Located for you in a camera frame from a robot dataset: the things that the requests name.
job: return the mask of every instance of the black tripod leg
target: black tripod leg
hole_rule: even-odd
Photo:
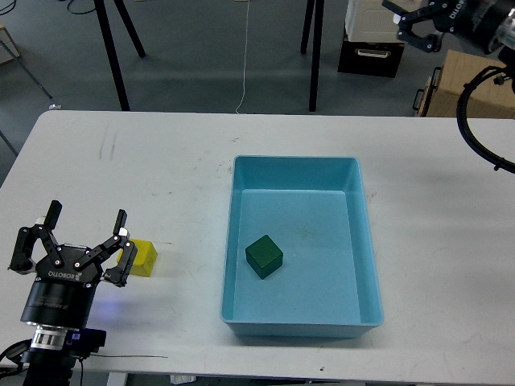
[[[138,33],[136,32],[136,28],[134,28],[134,24],[130,19],[129,12],[127,12],[126,5],[123,0],[114,0],[114,5],[118,8],[118,12],[122,17],[123,23],[126,25],[126,29],[129,32],[130,38],[132,39],[132,43],[136,47],[136,51],[140,58],[144,58],[146,53],[143,48],[142,42],[139,40]]]
[[[320,47],[322,45],[323,0],[315,3],[315,27],[313,30],[313,58],[311,61],[311,87],[309,111],[316,111],[316,97],[319,87]]]
[[[126,86],[123,84],[122,71],[118,63],[116,55],[116,48],[114,47],[113,34],[109,27],[109,20],[107,19],[107,12],[105,11],[104,0],[95,0],[95,8],[97,8],[98,23],[104,38],[105,50],[107,51],[107,58],[113,73],[114,86],[118,93],[118,100],[122,111],[130,111],[129,101],[127,100]]]
[[[300,42],[300,53],[305,54],[307,51],[307,41],[309,40],[309,30],[311,29],[311,20],[313,19],[313,9],[315,8],[315,0],[307,0],[306,16],[304,16],[303,38]]]

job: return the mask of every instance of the white table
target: white table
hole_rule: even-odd
[[[472,127],[513,144],[513,121]],[[220,320],[239,154],[360,159],[382,326],[354,340],[238,338]],[[0,256],[7,267],[18,229],[52,199],[60,243],[102,242],[118,208],[133,238],[154,242],[152,276],[101,283],[88,326],[107,330],[101,354],[166,358],[92,357],[86,369],[513,384],[514,191],[515,175],[494,172],[452,119],[52,111],[0,189]],[[33,335],[19,321],[33,280],[0,271],[0,347]]]

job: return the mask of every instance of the handle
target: handle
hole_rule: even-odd
[[[355,50],[355,53],[357,53],[359,56],[368,56],[370,58],[378,58],[378,59],[386,59],[390,55],[392,55],[389,51],[377,51],[377,50],[366,50],[357,48]]]
[[[440,75],[441,71],[442,71],[441,67],[435,67],[435,69],[433,70],[433,75],[431,76],[430,87],[432,87],[432,88],[437,88],[438,87],[437,83],[440,80],[440,76],[439,75]]]
[[[419,88],[417,90],[417,93],[415,94],[415,99],[413,100],[413,105],[411,106],[411,108],[415,111],[419,111],[420,110],[420,105],[422,104],[422,97],[421,95],[424,93],[424,89],[423,88]]]

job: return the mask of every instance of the blue plastic bin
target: blue plastic bin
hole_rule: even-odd
[[[221,317],[237,335],[356,338],[383,321],[355,158],[240,156]],[[245,248],[269,235],[283,263],[262,280]]]

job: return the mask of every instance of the floor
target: floor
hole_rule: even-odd
[[[0,0],[0,8],[9,2]],[[239,113],[309,114],[311,48],[308,55],[299,53],[304,1],[126,0],[147,52],[144,59],[137,56],[113,3],[106,3],[133,111],[236,113],[245,79]],[[19,1],[12,12],[0,16],[25,65],[54,96],[47,99],[16,63],[0,65],[0,130],[17,151],[50,104],[120,109],[96,14],[72,14],[67,5],[81,12],[93,8],[93,0]],[[417,89],[442,64],[447,49],[477,54],[448,36],[439,53],[406,47],[393,79],[338,73],[346,6],[346,0],[326,0],[316,114],[412,116]],[[431,30],[430,23],[422,27],[422,33]],[[0,183],[14,160],[0,141]],[[77,377],[72,384],[79,384]],[[22,379],[11,382],[21,384]],[[106,374],[84,376],[84,385],[106,382]],[[127,384],[169,382],[166,376],[139,375],[130,376]]]

